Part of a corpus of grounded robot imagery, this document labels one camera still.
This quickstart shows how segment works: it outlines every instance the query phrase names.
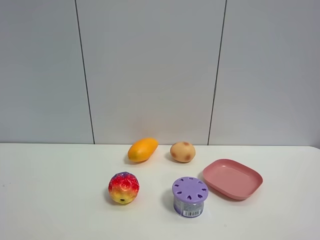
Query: can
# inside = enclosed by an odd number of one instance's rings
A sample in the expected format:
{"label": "can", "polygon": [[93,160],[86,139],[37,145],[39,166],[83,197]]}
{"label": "can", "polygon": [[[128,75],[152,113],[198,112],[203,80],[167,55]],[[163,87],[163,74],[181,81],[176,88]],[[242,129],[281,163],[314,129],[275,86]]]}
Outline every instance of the can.
{"label": "can", "polygon": [[174,210],[185,218],[200,216],[204,211],[208,191],[207,185],[196,177],[178,178],[172,185]]}

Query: purple cap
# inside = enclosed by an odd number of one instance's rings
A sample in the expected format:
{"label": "purple cap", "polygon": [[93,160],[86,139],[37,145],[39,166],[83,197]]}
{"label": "purple cap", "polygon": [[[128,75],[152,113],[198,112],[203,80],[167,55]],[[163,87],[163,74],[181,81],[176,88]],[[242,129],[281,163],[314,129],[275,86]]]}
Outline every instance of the purple cap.
{"label": "purple cap", "polygon": [[202,203],[208,197],[207,185],[191,176],[177,179],[172,185],[172,192],[177,199],[188,204]]}

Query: brown spot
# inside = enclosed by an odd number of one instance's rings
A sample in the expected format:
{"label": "brown spot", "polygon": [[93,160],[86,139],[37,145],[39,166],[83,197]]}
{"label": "brown spot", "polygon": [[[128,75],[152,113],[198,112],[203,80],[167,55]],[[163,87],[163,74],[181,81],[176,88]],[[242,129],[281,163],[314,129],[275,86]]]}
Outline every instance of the brown spot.
{"label": "brown spot", "polygon": [[190,159],[191,159],[191,155],[190,154],[188,154],[187,156],[185,156],[185,158],[184,158],[186,161],[190,161]]}

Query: tabletop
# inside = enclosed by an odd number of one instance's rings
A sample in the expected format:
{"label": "tabletop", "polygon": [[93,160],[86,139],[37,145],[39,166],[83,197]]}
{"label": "tabletop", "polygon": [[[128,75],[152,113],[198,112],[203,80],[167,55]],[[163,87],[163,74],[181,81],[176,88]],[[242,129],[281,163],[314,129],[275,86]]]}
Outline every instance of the tabletop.
{"label": "tabletop", "polygon": [[[127,159],[130,145],[0,144],[1,240],[318,240],[320,150],[309,146],[195,146],[189,163],[160,145],[149,160]],[[202,179],[217,159],[261,174],[263,184],[236,201],[212,189],[202,215],[173,208],[172,184]],[[140,184],[128,205],[114,203],[108,183],[119,172]]]}

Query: pink tray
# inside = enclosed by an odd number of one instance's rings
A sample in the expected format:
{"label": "pink tray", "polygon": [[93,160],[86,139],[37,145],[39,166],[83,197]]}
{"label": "pink tray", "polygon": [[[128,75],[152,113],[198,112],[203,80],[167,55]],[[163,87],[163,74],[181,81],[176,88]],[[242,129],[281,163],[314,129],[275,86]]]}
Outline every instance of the pink tray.
{"label": "pink tray", "polygon": [[219,159],[203,170],[206,183],[236,200],[250,197],[263,183],[255,170],[230,159]]}

